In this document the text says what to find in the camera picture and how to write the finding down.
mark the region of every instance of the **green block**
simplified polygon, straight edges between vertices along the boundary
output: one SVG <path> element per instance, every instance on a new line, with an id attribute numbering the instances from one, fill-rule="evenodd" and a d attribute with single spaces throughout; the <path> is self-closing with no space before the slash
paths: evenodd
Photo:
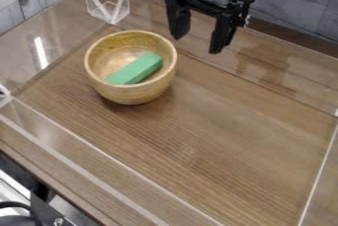
<path id="1" fill-rule="evenodd" d="M 164 60 L 153 52 L 144 53 L 120 70 L 105 77 L 105 81 L 112 84 L 137 84 L 161 67 Z"/>

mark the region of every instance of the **wooden bowl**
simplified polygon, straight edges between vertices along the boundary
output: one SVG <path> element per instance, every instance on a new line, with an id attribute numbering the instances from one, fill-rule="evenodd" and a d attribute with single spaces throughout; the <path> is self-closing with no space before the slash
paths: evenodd
<path id="1" fill-rule="evenodd" d="M 105 77 L 146 51 L 154 52 L 164 59 L 162 68 L 134 85 L 105 82 Z M 126 31 L 101 38 L 88 48 L 84 67 L 90 84 L 105 99 L 124 105 L 142 104 L 157 98 L 169 86 L 176 68 L 176 51 L 160 35 Z"/>

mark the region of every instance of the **wood grain surface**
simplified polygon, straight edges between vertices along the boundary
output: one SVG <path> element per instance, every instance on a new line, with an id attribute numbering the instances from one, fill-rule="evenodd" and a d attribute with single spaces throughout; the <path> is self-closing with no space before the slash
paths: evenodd
<path id="1" fill-rule="evenodd" d="M 65 0 L 62 6 L 78 1 Z M 221 224 L 296 225 L 336 126 L 332 115 L 308 106 L 329 113 L 336 107 L 335 60 L 247 30 L 220 55 L 209 55 L 212 22 L 193 14 L 198 27 L 173 42 L 177 73 L 165 94 L 144 105 L 112 104 L 90 88 L 82 67 L 85 50 L 98 38 L 129 28 L 169 38 L 162 2 L 130 1 L 130 16 L 116 27 L 94 31 L 14 96 Z M 42 143 L 22 139 L 1 123 L 1 149 L 49 174 L 51 179 L 45 181 L 53 186 L 57 180 L 65 186 L 62 195 L 72 192 L 93 206 L 98 212 L 86 212 L 96 220 L 105 225 L 112 221 L 152 225 L 149 218 L 120 204 L 105 185 L 124 191 L 160 218 L 173 220 L 169 206 L 160 202 L 162 194 L 128 187 L 129 176 L 116 178 L 125 175 L 106 157 L 29 114 L 21 121 Z M 82 180 L 81 171 L 69 170 L 46 148 L 105 185 L 94 178 Z M 188 225 L 185 217 L 177 216 L 170 225 Z"/>

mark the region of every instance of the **wooden table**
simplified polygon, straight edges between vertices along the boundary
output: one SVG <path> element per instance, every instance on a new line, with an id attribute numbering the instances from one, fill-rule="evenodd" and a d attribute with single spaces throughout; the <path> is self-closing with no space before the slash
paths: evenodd
<path id="1" fill-rule="evenodd" d="M 162 1 L 130 6 L 108 26 L 84 0 L 62 0 L 0 38 L 14 97 L 0 103 L 1 150 L 105 225 L 297 225 L 308 201 L 320 216 L 301 225 L 335 225 L 336 193 L 328 203 L 308 195 L 335 139 L 336 59 L 249 30 L 210 55 L 206 17 L 193 14 L 173 41 Z M 98 97 L 82 67 L 90 44 L 128 29 L 161 34 L 178 52 L 168 91 L 133 107 Z M 42 40 L 46 69 L 26 36 Z"/>

